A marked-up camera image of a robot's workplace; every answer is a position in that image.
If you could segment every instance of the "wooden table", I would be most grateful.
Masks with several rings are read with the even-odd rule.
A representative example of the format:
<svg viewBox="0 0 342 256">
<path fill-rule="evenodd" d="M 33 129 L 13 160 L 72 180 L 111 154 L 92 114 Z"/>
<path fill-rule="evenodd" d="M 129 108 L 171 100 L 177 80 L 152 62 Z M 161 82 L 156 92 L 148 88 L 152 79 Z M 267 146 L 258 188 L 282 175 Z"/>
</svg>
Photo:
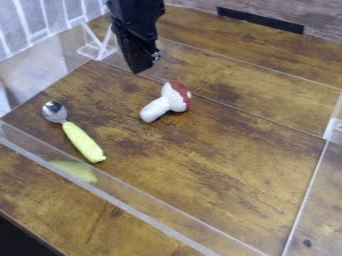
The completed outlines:
<svg viewBox="0 0 342 256">
<path fill-rule="evenodd" d="M 99 34 L 101 24 L 93 23 Z M 139 110 L 157 97 L 159 83 L 89 62 L 4 121 L 83 159 L 37 111 L 48 100 L 60 101 L 105 150 L 108 160 L 96 167 L 279 255 L 339 92 L 338 46 L 179 8 L 168 9 L 159 30 L 196 47 L 169 51 L 172 62 L 156 76 L 181 79 L 198 93 L 191 112 L 143 124 Z M 65 254 L 198 254 L 4 147 L 2 154 L 1 211 Z"/>
</svg>

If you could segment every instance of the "metal spoon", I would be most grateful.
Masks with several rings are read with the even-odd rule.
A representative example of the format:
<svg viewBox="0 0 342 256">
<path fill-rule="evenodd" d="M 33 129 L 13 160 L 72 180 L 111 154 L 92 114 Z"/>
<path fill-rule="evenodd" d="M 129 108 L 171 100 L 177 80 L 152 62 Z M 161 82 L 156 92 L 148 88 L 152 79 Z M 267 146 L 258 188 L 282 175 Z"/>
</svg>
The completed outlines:
<svg viewBox="0 0 342 256">
<path fill-rule="evenodd" d="M 67 121 L 67 109 L 57 102 L 49 101 L 43 106 L 43 116 L 52 123 L 60 123 L 63 126 L 63 130 L 73 144 L 73 146 L 79 149 L 84 157 L 92 163 L 97 163 L 105 160 L 105 156 L 103 154 L 103 150 L 88 136 L 88 134 L 76 126 L 72 122 Z"/>
</svg>

